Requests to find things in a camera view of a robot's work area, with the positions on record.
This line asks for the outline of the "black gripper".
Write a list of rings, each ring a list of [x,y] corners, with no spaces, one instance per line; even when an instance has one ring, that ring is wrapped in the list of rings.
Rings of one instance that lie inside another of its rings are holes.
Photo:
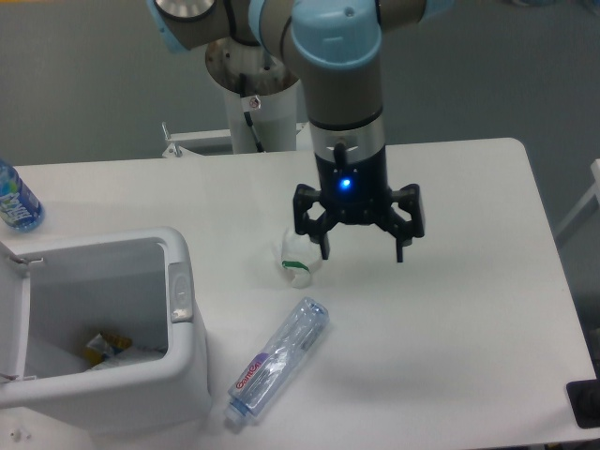
[[[322,258],[328,260],[327,234],[338,222],[369,225],[378,215],[378,227],[395,238],[397,262],[402,263],[403,249],[414,238],[425,236],[421,189],[417,184],[409,184],[391,190],[385,147],[360,160],[351,159],[353,151],[354,148],[337,142],[329,148],[332,158],[316,156],[321,191],[306,184],[296,186],[292,199],[295,232],[307,235],[311,243],[319,246]],[[315,203],[323,207],[323,212],[313,219],[309,210]]]

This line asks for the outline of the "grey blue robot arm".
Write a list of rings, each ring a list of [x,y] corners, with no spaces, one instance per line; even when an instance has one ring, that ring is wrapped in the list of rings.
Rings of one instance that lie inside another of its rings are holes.
[[[425,233],[420,188],[388,185],[380,48],[386,31],[447,1],[152,1],[167,45],[186,52],[224,38],[262,47],[304,86],[320,184],[299,185],[294,227],[329,251],[338,224],[376,225],[404,249]]]

